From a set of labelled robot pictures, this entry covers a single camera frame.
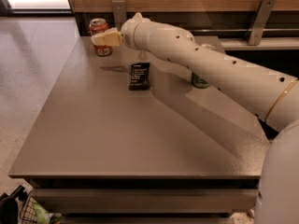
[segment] metal bracket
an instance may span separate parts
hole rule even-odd
[[[127,14],[125,10],[124,0],[113,0],[112,1],[114,22],[117,29],[120,31],[121,26],[127,21]]]
[[[249,34],[249,45],[260,45],[263,36],[263,29],[268,22],[271,11],[277,0],[262,0],[256,13],[254,23],[251,26]]]

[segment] soda can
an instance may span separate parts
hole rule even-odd
[[[108,29],[108,24],[105,19],[92,19],[90,21],[90,32],[91,35],[103,33]],[[96,46],[93,44],[95,54],[98,56],[108,56],[112,53],[112,47],[110,46]]]

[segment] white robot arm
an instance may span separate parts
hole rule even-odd
[[[299,85],[292,77],[194,43],[183,29],[142,18],[121,28],[122,43],[177,63],[279,131],[264,164],[256,203],[256,224],[299,223]]]

